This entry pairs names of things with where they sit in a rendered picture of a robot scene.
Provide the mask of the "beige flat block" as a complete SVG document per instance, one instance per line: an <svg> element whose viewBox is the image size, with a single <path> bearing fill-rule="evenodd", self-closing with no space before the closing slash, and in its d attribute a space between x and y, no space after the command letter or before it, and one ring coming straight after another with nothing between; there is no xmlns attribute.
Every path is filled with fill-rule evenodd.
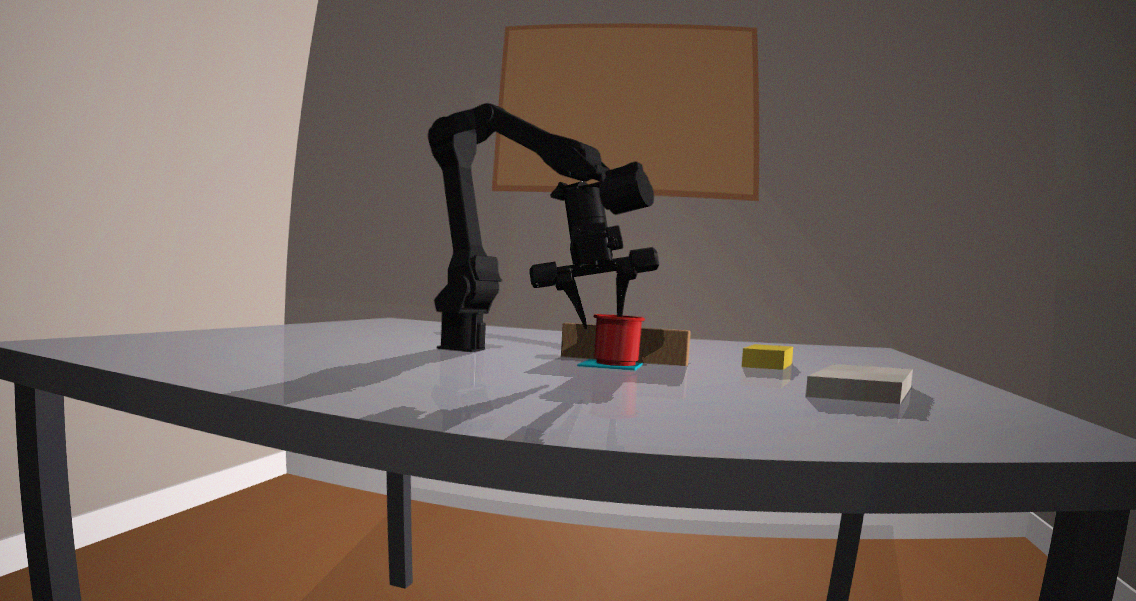
<svg viewBox="0 0 1136 601"><path fill-rule="evenodd" d="M805 398L829 398L901 404L911 389L913 369L832 365L807 376Z"/></svg>

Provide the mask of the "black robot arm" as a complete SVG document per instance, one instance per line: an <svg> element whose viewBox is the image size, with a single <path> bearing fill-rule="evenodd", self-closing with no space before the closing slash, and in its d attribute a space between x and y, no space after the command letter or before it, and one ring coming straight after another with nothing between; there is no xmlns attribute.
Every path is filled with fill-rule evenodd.
<svg viewBox="0 0 1136 601"><path fill-rule="evenodd" d="M448 284L434 300L436 310L442 312L441 347L437 349L485 350L483 315L488 315L499 291L498 282L502 279L496 257L488 257L482 247L471 162L477 144L494 132L538 153L560 175L580 180L570 185L559 182L550 194L565 201L568 224L582 218L605 217L605 210L623 215L654 203L654 189L642 164L628 162L610 170L593 147L577 139L552 135L496 105L481 105L440 117L429 130L428 141L443 172L453 254L448 267ZM588 180L598 182L588 184ZM612 259L612 250L623 247L619 225L584 235L580 229L571 229L573 265Z"/></svg>

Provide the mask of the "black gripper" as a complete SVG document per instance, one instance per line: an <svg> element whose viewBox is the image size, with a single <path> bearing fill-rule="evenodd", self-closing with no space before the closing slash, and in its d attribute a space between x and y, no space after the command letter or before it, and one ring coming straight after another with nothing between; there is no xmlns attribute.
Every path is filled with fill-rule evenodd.
<svg viewBox="0 0 1136 601"><path fill-rule="evenodd" d="M608 227L605 217L588 217L575 222L569 222L569 233L571 229L580 229L580 235L594 233L594 229ZM604 265L605 262L605 265ZM617 316L623 317L625 297L630 279L636 279L637 272L654 272L659 266L659 258L654 247L641 247L630 250L629 257L615 258L602 261L592 261L588 265L568 265L557 267L556 262L542 262L542 265L531 266L531 284L533 287L556 286L556 290L563 290L571 300L580 322L587 328L586 316L580 303L579 292L574 277L598 274L598 272L617 272Z"/></svg>

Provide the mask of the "red cup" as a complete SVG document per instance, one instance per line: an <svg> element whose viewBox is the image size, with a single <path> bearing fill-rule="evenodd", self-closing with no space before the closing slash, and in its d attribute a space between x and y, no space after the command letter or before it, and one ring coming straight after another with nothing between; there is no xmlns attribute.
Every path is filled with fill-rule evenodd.
<svg viewBox="0 0 1136 601"><path fill-rule="evenodd" d="M638 361L641 322L634 316L594 315L595 358L600 365L634 366Z"/></svg>

